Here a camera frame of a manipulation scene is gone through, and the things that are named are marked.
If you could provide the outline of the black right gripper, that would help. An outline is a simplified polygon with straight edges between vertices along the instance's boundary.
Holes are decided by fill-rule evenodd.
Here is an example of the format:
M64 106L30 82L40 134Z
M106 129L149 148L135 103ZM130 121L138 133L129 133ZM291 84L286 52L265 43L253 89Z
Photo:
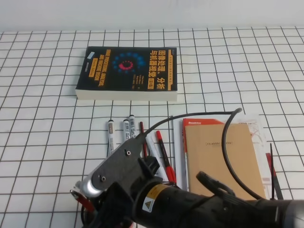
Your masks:
M125 180L114 182L92 199L95 207L100 206L100 228L127 228L133 221L148 228L179 228L180 212L166 191L154 200L151 210L142 209L147 193L160 184L161 179L154 175L159 167L156 158L140 158L138 164Z

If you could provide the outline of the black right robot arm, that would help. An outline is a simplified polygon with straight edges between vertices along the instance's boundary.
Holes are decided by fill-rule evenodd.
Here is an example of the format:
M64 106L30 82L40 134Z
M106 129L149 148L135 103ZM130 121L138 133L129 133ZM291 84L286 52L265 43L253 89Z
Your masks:
M147 228L301 228L301 200L242 200L232 190L199 172L199 181L213 192L197 195L155 176L154 157L136 161L140 177L131 190L114 182L97 201L96 212L86 212L86 228L128 228L132 222Z

